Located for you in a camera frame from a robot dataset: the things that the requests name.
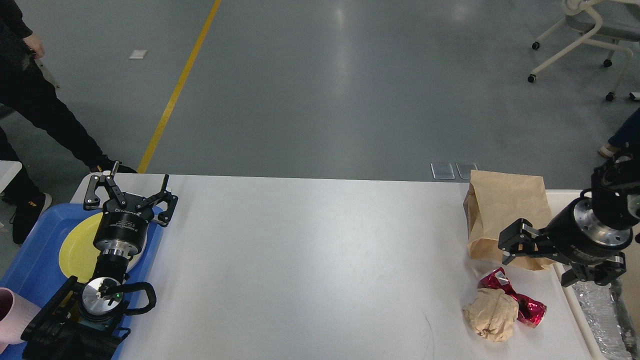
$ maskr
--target sneaker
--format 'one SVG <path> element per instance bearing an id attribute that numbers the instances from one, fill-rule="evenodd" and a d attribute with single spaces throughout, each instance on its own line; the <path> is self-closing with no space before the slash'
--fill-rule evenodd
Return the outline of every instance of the sneaker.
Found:
<path id="1" fill-rule="evenodd" d="M 601 148 L 599 148 L 598 153 L 605 159 L 611 159 L 618 151 L 620 151 L 619 147 L 615 147 L 609 143 L 606 143 Z"/>
<path id="2" fill-rule="evenodd" d="M 0 200 L 2 200 L 3 202 L 9 204 L 9 205 L 15 205 L 15 202 L 9 197 L 7 196 L 5 193 L 0 193 Z"/>
<path id="3" fill-rule="evenodd" d="M 89 170 L 91 170 L 91 172 L 103 172 L 103 171 L 111 171 L 113 170 L 113 165 L 115 164 L 115 161 L 110 160 L 106 155 L 103 155 L 104 159 L 102 160 L 101 163 L 99 163 L 98 165 L 92 166 L 89 168 Z M 130 167 L 127 167 L 125 165 L 122 165 L 122 163 L 120 163 L 120 166 L 118 166 L 118 172 L 123 172 L 123 173 L 128 173 L 128 174 L 137 174 L 138 172 L 133 170 Z"/>
<path id="4" fill-rule="evenodd" d="M 35 199 L 18 203 L 13 216 L 13 242 L 19 245 L 24 243 L 27 235 L 33 229 L 42 214 L 51 205 L 51 195 L 39 193 Z"/>

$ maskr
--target aluminum foil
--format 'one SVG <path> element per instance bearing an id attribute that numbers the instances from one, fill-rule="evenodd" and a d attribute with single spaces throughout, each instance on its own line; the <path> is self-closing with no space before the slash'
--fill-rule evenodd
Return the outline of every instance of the aluminum foil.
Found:
<path id="1" fill-rule="evenodd" d="M 602 354 L 609 360 L 640 360 L 640 341 L 622 301 L 620 281 L 608 286 L 578 282 L 572 288 Z"/>

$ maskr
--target person's hand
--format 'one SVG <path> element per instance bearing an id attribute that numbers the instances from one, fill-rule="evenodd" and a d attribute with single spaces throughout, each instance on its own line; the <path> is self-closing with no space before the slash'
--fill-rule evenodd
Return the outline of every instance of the person's hand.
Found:
<path id="1" fill-rule="evenodd" d="M 37 35 L 31 34 L 28 37 L 23 38 L 22 41 L 24 41 L 24 43 L 35 52 L 36 59 L 44 56 L 44 46 L 42 46 L 42 41 L 40 41 L 40 38 L 38 38 Z"/>

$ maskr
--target crumpled paper ball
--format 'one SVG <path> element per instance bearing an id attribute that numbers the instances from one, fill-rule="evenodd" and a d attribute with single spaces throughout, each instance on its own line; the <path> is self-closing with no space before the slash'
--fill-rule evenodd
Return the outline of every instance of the crumpled paper ball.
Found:
<path id="1" fill-rule="evenodd" d="M 513 335 L 518 302 L 502 289 L 478 289 L 473 303 L 462 308 L 471 329 L 485 339 L 502 342 Z"/>

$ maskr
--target yellow plate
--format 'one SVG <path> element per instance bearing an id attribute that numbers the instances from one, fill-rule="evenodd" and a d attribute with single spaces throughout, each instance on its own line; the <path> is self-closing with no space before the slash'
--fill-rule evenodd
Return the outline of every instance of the yellow plate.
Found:
<path id="1" fill-rule="evenodd" d="M 100 255 L 100 250 L 93 246 L 93 238 L 98 231 L 100 220 L 102 220 L 102 213 L 88 217 L 71 230 L 62 243 L 58 263 L 66 277 L 77 276 L 79 282 L 87 282 L 91 279 L 95 262 Z M 127 271 L 131 271 L 138 260 L 140 260 L 140 254 L 135 255 L 129 262 Z"/>

